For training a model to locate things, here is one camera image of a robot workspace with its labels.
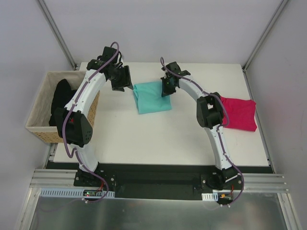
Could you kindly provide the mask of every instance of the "white vent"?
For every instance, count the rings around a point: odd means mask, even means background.
[[[75,188],[42,188],[40,196],[43,197],[69,197],[69,198],[87,198],[83,196],[84,189]],[[91,198],[100,198],[106,191],[97,193],[97,196]],[[104,198],[115,198],[115,192],[108,192]]]
[[[202,193],[201,194],[203,201],[218,201],[218,194],[217,192],[214,193]]]

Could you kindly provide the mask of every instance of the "turquoise towel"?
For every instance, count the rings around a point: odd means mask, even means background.
[[[162,82],[160,81],[135,84],[133,95],[139,114],[171,110],[170,97],[162,97],[161,93]]]

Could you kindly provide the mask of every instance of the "table top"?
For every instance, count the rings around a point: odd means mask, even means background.
[[[86,70],[87,62],[80,70]],[[132,84],[160,81],[160,63],[125,63]],[[179,63],[208,92],[228,98],[250,99],[239,64]],[[214,165],[209,138],[196,119],[196,103],[183,90],[171,97],[170,111],[139,115],[133,92],[112,91],[108,81],[100,90],[92,143],[100,163]],[[260,137],[256,132],[224,129],[229,153],[236,165],[268,166]],[[69,159],[64,145],[58,144],[54,162]]]

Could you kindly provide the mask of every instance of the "gray wall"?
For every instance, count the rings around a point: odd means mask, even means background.
[[[244,64],[281,0],[46,0],[77,62],[117,40],[125,61]]]
[[[278,173],[285,173],[307,229],[307,1],[289,3],[248,68],[248,80]]]
[[[47,145],[25,122],[45,73],[69,70],[34,0],[0,2],[0,229],[14,229]]]

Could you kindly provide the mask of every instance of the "red cloth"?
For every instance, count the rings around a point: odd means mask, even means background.
[[[221,97],[221,101],[229,116],[229,125],[225,128],[235,128],[252,132],[256,131],[257,125],[254,119],[256,103],[253,100]],[[223,124],[226,123],[227,119],[224,114]]]

